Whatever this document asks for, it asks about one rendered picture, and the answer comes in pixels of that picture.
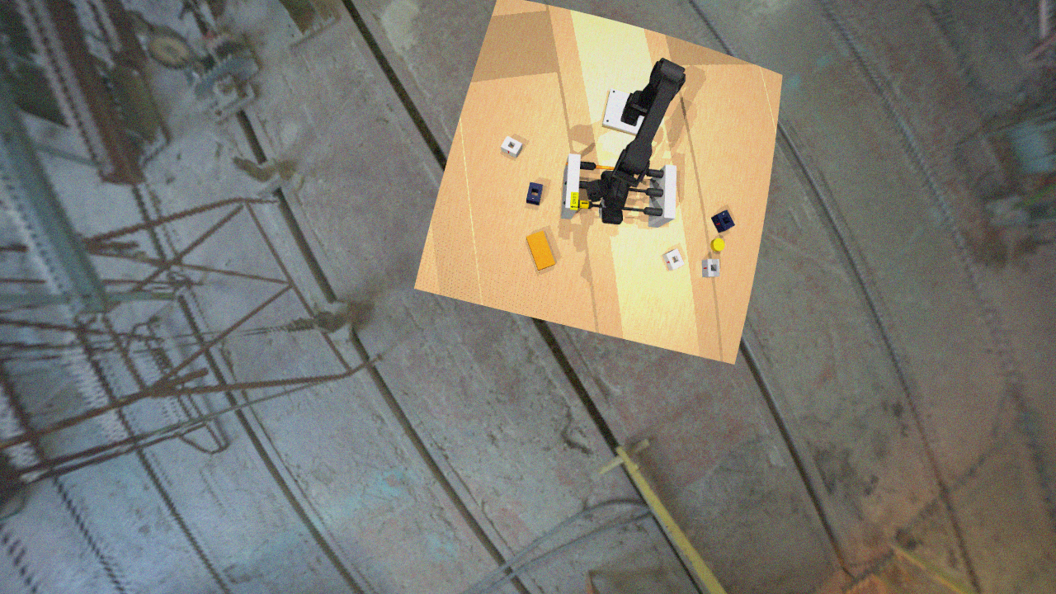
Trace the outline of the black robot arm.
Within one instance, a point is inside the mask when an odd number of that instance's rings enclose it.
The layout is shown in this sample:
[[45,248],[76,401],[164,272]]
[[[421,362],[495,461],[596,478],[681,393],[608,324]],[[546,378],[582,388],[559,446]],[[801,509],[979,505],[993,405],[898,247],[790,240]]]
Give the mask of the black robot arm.
[[[644,181],[650,165],[652,142],[662,123],[670,101],[674,99],[680,91],[682,83],[686,81],[682,64],[671,63],[670,60],[661,58],[655,63],[650,72],[649,83],[643,91],[637,90],[629,94],[621,123],[637,125],[639,116],[644,116],[636,140],[631,140],[626,149],[623,149],[610,177],[610,188],[606,184],[607,177],[603,180],[595,180],[586,183],[586,193],[591,203],[598,200],[605,200],[604,206],[608,210],[622,211],[630,186],[637,187],[639,182]],[[636,180],[637,174],[638,179]]]

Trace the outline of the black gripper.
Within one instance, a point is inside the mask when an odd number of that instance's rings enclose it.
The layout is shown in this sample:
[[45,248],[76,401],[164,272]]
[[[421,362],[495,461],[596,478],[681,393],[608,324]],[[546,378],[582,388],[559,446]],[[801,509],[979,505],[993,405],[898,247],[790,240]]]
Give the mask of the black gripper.
[[[601,180],[603,180],[604,177],[607,177],[606,184],[607,184],[608,188],[610,188],[611,174],[612,174],[612,172],[607,172],[606,170],[604,172],[602,172],[602,174],[601,174]],[[623,211],[612,211],[612,210],[608,210],[608,208],[603,208],[602,207],[602,223],[603,224],[621,224],[622,221],[623,221]]]

